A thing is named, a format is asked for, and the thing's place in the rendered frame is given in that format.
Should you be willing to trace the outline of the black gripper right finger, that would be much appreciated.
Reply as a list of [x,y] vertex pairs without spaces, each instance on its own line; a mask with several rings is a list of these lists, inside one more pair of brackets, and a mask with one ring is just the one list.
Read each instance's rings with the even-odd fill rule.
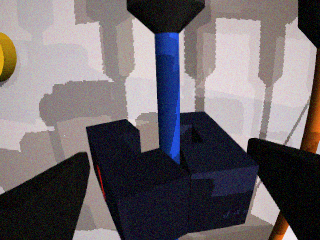
[[320,155],[251,137],[247,153],[297,240],[320,240]]

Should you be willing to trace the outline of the yellow short cylinder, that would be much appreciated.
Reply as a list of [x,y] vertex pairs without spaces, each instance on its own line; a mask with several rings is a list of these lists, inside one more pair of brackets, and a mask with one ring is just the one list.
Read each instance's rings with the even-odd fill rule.
[[0,32],[0,83],[12,76],[16,69],[16,49],[11,37]]

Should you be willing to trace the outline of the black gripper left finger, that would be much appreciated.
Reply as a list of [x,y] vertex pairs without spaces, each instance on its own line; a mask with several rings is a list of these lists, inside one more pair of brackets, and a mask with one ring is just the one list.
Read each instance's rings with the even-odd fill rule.
[[91,172],[87,152],[0,195],[0,240],[73,240]]

